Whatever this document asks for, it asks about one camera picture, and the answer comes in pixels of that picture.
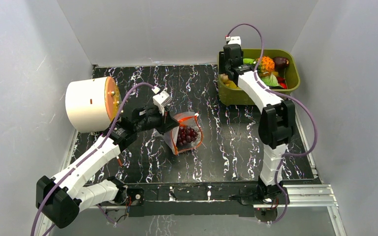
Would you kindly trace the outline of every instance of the black table surface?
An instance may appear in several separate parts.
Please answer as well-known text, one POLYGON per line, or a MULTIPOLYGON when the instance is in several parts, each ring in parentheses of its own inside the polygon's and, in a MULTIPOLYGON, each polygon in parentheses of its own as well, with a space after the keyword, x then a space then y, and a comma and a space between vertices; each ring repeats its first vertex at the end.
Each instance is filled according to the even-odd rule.
MULTIPOLYGON (((88 182, 94 184, 110 176, 126 183, 228 182, 258 180, 263 159, 263 143, 258 138, 260 112, 256 106, 225 106, 218 96, 218 68, 214 64, 95 68, 93 78, 111 76, 121 97, 139 82, 167 88, 173 98, 171 114, 199 113, 204 139, 193 151, 174 155, 153 131, 142 132, 121 154, 120 167, 113 159, 88 182)), ((124 106, 129 117, 144 107, 153 92, 140 87, 124 106)), ((99 134, 79 133, 72 162, 91 147, 99 134)), ((287 152, 302 153, 304 145, 296 127, 287 152)), ((307 157, 286 158, 284 179, 314 178, 307 157)))

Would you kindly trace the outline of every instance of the green plastic bin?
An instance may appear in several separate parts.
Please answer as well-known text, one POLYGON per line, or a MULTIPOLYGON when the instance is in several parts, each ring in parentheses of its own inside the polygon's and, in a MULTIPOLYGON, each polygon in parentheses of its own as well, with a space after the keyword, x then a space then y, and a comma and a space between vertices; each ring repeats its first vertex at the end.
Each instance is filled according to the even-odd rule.
MULTIPOLYGON (((244 58, 256 59, 260 57, 261 49, 243 49, 244 58)), ((223 52, 218 54, 218 72, 223 74, 223 61, 220 61, 220 55, 223 52)), ((268 56, 270 58, 274 57, 285 57, 289 60, 289 66, 279 71, 279 75, 283 76, 286 79, 287 89, 273 89, 276 92, 284 93, 289 95, 292 91, 297 89, 301 84, 301 79, 299 78, 298 71, 296 69, 295 60, 290 53, 280 50, 280 49, 265 49, 263 56, 268 56)), ((225 105, 254 105, 254 102, 251 98, 240 88, 229 88, 221 81, 220 75, 218 75, 218 95, 220 100, 225 105)))

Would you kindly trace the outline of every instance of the plastic bag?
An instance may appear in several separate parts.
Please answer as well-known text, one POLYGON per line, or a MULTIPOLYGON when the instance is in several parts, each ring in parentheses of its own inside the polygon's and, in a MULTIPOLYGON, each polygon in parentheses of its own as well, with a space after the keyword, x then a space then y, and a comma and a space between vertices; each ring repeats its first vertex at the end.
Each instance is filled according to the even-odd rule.
POLYGON ((167 145, 172 149, 173 154, 177 155, 181 152, 197 148, 202 144, 203 133, 198 124, 198 116, 199 114, 195 112, 179 113, 173 117, 179 122, 179 127, 173 128, 164 135, 157 133, 158 136, 161 136, 166 141, 167 145), (181 140, 181 142, 178 143, 178 138, 182 137, 181 134, 183 132, 191 137, 190 142, 188 142, 188 138, 188 141, 185 140, 183 142, 183 140, 181 140))

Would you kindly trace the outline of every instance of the white enclosure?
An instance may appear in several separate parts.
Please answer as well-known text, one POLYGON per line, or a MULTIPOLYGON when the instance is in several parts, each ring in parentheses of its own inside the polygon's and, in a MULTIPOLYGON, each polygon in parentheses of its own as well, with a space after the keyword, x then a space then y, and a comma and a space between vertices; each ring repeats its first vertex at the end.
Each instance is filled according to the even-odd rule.
POLYGON ((347 234, 378 235, 378 1, 320 0, 292 54, 303 81, 295 96, 319 126, 316 167, 347 234))
POLYGON ((55 0, 0 0, 0 236, 30 235, 35 185, 66 158, 71 81, 92 66, 55 0))
MULTIPOLYGON (((92 64, 196 64, 217 61, 225 35, 252 23, 268 48, 290 51, 317 0, 58 0, 92 64)), ((245 48, 259 38, 247 27, 245 48)))
MULTIPOLYGON (((90 78, 92 64, 216 63, 239 23, 257 26, 266 48, 292 53, 302 80, 294 96, 319 126, 318 173, 347 234, 378 235, 374 0, 0 0, 0 235, 30 233, 36 181, 65 159, 71 81, 90 78)), ((259 47, 254 30, 233 34, 259 47)))

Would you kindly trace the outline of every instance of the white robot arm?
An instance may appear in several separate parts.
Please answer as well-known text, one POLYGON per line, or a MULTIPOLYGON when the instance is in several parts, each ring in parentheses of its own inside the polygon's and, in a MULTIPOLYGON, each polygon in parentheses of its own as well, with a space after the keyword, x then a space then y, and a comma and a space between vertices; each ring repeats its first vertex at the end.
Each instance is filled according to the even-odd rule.
POLYGON ((157 132, 164 134, 178 127, 179 123, 168 114, 166 108, 170 102, 171 98, 166 90, 156 94, 151 105, 134 109, 130 120, 121 117, 113 124, 113 132, 108 137, 109 128, 91 148, 66 169, 52 178, 43 176, 39 179, 36 207, 40 208, 50 189, 57 184, 59 186, 45 203, 42 212, 59 228, 68 226, 79 212, 103 202, 123 204, 128 201, 129 206, 141 204, 144 191, 141 188, 129 188, 115 177, 109 177, 92 186, 84 187, 84 185, 103 165, 118 157, 133 143, 138 132, 156 129, 157 132))
POLYGON ((264 143, 264 158, 257 198, 259 201, 273 199, 280 193, 276 186, 276 182, 282 181, 278 165, 294 132, 295 106, 292 101, 285 101, 269 93, 266 91, 269 87, 260 79, 256 80, 254 68, 243 63, 240 37, 227 37, 226 42, 223 52, 220 52, 220 74, 227 74, 229 79, 246 92, 261 113, 258 134, 264 143))

